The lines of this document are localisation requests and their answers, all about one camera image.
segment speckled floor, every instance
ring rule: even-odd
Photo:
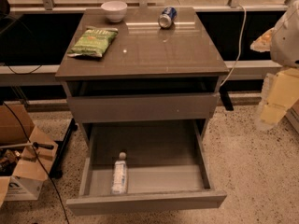
[[[76,217],[66,207],[72,224],[118,223],[299,223],[299,134],[284,119],[273,130],[256,131],[256,105],[218,106],[204,139],[210,177],[216,189],[227,192],[219,209],[169,211]],[[30,113],[34,123],[60,140],[71,119],[69,112]],[[64,162],[64,175],[54,179],[63,202],[78,197],[87,147],[80,131],[73,133]],[[64,214],[55,190],[44,183],[38,201],[5,202],[0,223],[62,224]]]

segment snack bag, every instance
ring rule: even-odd
[[[67,55],[102,57],[117,34],[117,28],[88,27]]]

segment aluminum can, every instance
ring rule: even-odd
[[[159,16],[158,23],[162,28],[169,28],[177,16],[177,11],[173,7],[165,8]]]

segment cardboard box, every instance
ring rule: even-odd
[[[293,128],[299,132],[299,101],[287,112],[286,115]]]
[[[49,173],[58,145],[34,125],[23,105],[11,105],[10,108],[23,124],[32,143],[54,145],[53,150],[42,147],[36,149],[38,158]],[[6,144],[27,143],[21,125],[6,106],[0,106],[0,117],[0,148]],[[47,179],[48,175],[36,158],[33,148],[25,147],[12,176],[0,176],[0,206],[3,201],[37,200],[43,182]]]

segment white bowl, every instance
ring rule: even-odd
[[[122,1],[111,1],[102,4],[101,8],[111,22],[120,22],[127,13],[128,6]]]

